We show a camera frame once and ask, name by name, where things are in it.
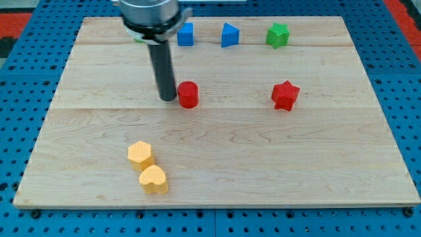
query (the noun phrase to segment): plastic toy block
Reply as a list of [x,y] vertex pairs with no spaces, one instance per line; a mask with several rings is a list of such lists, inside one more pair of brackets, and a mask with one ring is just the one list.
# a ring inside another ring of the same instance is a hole
[[178,102],[186,109],[196,107],[199,103],[199,88],[194,82],[182,82],[177,89]]
[[178,42],[178,46],[193,46],[194,45],[192,22],[184,23],[183,28],[181,28],[181,30],[178,31],[177,42]]
[[272,92],[272,100],[275,102],[275,109],[286,109],[287,111],[291,111],[299,92],[300,88],[294,86],[289,81],[275,85]]
[[158,193],[165,194],[168,191],[168,182],[165,172],[157,165],[147,167],[139,177],[139,183],[142,185],[146,194]]
[[237,45],[238,39],[239,39],[239,30],[236,27],[228,23],[225,23],[222,29],[221,47]]
[[287,25],[274,23],[268,30],[266,43],[270,44],[274,49],[279,46],[286,46],[288,43],[289,31]]
[[132,168],[137,171],[143,171],[155,164],[151,145],[142,141],[136,142],[129,147],[128,159]]

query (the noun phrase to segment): yellow block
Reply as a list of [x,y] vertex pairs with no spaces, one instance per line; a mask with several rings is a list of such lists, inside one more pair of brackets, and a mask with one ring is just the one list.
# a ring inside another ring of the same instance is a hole
[[147,194],[154,192],[165,194],[168,191],[165,172],[157,165],[151,165],[145,169],[139,177],[139,183]]
[[147,167],[155,164],[151,145],[142,141],[136,142],[129,147],[128,159],[132,168],[137,171],[144,171]]

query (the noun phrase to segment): red star block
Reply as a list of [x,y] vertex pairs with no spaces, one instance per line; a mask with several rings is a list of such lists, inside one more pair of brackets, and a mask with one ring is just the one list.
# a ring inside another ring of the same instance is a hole
[[272,92],[272,100],[275,102],[275,109],[286,109],[291,111],[299,92],[300,88],[294,86],[289,81],[275,85]]

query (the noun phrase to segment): red cylinder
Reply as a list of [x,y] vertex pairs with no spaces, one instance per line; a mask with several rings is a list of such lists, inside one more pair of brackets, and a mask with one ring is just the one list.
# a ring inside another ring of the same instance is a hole
[[177,89],[178,102],[186,109],[194,108],[199,103],[199,88],[194,82],[182,82]]

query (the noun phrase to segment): red object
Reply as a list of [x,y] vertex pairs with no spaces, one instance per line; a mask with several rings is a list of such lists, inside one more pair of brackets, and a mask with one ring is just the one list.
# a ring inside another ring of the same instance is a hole
[[300,88],[294,86],[289,81],[275,85],[272,92],[272,100],[275,102],[275,109],[286,109],[291,111],[299,92]]
[[182,82],[177,89],[178,102],[186,109],[194,108],[199,103],[199,88],[194,82]]
[[418,59],[421,60],[421,31],[415,26],[415,21],[408,15],[407,8],[397,0],[384,0],[396,23],[402,30]]
[[0,14],[0,38],[19,38],[32,13],[1,13]]

